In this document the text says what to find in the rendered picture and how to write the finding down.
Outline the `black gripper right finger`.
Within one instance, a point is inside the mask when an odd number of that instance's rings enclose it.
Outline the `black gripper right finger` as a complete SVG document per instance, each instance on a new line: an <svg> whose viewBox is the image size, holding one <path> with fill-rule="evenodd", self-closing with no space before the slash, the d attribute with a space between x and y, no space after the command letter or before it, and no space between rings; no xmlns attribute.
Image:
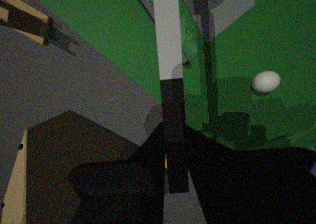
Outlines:
<svg viewBox="0 0 316 224"><path fill-rule="evenodd" d="M223 224L239 178L244 174L305 169L316 151L301 147L235 151L186 125L188 170L207 224Z"/></svg>

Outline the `green putting mat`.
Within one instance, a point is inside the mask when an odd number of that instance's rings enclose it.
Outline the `green putting mat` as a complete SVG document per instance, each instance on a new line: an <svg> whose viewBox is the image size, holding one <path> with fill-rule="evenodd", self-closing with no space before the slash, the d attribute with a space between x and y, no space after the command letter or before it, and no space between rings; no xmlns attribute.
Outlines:
<svg viewBox="0 0 316 224"><path fill-rule="evenodd" d="M38 1L162 104L155 25L138 0ZM235 151L289 147L316 127L316 0L256 1L206 44L179 0L186 125ZM281 82L257 92L264 71Z"/></svg>

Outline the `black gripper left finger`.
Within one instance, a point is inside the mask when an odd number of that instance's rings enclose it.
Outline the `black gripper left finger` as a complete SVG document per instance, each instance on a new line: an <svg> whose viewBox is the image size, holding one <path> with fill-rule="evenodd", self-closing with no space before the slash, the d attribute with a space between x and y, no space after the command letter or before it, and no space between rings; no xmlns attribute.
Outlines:
<svg viewBox="0 0 316 224"><path fill-rule="evenodd" d="M70 170L68 179L82 200L86 195L143 193L153 224L163 224L165 158L164 125L159 123L128 159L83 163Z"/></svg>

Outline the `white golf ball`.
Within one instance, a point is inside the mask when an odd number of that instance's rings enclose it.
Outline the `white golf ball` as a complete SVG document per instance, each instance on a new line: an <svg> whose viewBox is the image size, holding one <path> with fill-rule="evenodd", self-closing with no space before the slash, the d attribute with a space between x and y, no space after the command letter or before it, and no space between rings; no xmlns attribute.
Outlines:
<svg viewBox="0 0 316 224"><path fill-rule="evenodd" d="M257 92L270 92L274 89L276 89L280 82L281 78L280 76L273 71L264 71L256 76L253 77L254 79L252 80L252 87L257 91Z"/></svg>

